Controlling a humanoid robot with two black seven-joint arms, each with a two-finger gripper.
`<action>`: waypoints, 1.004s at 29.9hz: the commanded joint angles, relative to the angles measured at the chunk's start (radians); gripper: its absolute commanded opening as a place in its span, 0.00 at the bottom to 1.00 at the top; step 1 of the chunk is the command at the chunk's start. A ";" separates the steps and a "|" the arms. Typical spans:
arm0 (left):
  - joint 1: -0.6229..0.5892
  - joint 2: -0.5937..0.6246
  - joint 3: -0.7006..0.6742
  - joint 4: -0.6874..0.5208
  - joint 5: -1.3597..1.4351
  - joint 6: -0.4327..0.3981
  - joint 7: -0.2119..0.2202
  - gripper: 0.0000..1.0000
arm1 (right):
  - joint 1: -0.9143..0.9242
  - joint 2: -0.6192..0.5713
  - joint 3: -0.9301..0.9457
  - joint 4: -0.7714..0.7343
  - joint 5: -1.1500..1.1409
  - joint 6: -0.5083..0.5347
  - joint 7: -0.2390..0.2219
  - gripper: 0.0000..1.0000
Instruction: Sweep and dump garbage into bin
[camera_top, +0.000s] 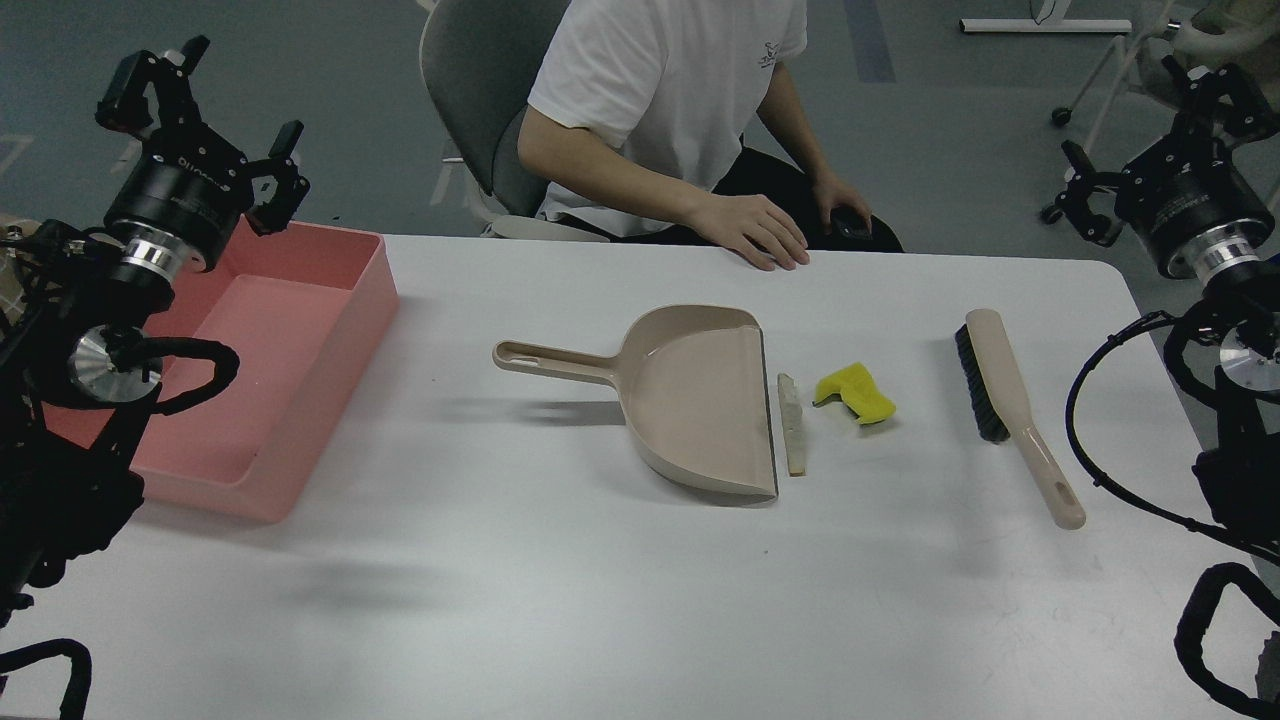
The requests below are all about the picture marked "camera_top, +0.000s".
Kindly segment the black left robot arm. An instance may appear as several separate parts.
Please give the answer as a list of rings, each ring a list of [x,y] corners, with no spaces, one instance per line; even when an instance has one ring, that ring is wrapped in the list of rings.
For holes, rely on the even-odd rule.
[[[141,156],[102,222],[5,222],[20,311],[3,319],[3,620],[105,550],[143,502],[131,464],[156,415],[225,391],[241,360],[212,340],[151,336],[186,270],[212,272],[234,229],[284,231],[310,190],[282,126],[251,160],[201,117],[189,85],[210,41],[125,56],[96,106]]]

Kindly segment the person's right hand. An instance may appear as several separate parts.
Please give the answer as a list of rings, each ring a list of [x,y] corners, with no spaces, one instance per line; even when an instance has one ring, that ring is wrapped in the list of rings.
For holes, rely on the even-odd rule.
[[[707,193],[692,205],[684,224],[763,272],[791,272],[810,263],[805,234],[791,215],[763,195]]]

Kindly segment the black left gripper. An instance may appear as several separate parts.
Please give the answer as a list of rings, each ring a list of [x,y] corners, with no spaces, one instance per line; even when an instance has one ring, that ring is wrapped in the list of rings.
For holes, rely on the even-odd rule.
[[[125,56],[96,105],[104,129],[147,135],[160,128],[143,140],[141,159],[104,218],[123,247],[123,266],[210,272],[241,222],[259,237],[279,233],[311,188],[293,159],[303,122],[284,123],[256,161],[204,123],[189,78],[210,44],[195,36],[160,55]]]

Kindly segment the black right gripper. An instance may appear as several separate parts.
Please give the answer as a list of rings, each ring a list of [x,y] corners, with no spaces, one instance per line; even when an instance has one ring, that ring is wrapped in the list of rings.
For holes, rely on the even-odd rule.
[[[1120,222],[1140,238],[1157,272],[1175,281],[1211,281],[1258,260],[1276,228],[1275,215],[1233,163],[1234,149],[1279,132],[1277,111],[1254,78],[1235,63],[1185,69],[1174,56],[1161,67],[1172,82],[1171,133],[1120,172],[1098,170],[1087,151],[1066,140],[1065,186],[1052,200],[1052,223],[1068,220],[1082,240],[1108,249]],[[1115,215],[1091,199],[1115,195]]]

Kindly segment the person's left hand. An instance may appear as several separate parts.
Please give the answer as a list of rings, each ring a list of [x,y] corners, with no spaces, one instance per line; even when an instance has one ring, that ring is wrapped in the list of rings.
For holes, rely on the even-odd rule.
[[[867,224],[874,229],[873,211],[863,195],[852,184],[829,169],[810,173],[810,181],[819,218],[827,234],[831,234],[829,213],[837,206],[854,208],[867,220]]]

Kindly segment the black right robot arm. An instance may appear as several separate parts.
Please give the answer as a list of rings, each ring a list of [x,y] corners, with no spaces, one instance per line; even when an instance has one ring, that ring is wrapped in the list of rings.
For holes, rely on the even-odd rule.
[[[1235,168],[1233,151],[1277,133],[1277,113],[1248,72],[1162,67],[1178,100],[1166,135],[1120,170],[1094,167],[1073,141],[1062,143],[1065,186],[1044,206],[1046,224],[1066,220],[1087,242],[1107,247],[1132,229],[1158,274],[1196,281],[1199,301],[1183,314],[1152,311],[1111,334],[1082,368],[1066,401],[1071,451],[1093,483],[1130,506],[1277,565],[1277,432],[1261,409],[1277,404],[1277,264],[1260,249],[1277,219]],[[1192,471],[1211,521],[1140,497],[1084,450],[1075,428],[1088,375],[1138,336],[1165,329],[1162,361],[1175,386],[1215,416],[1217,443]]]

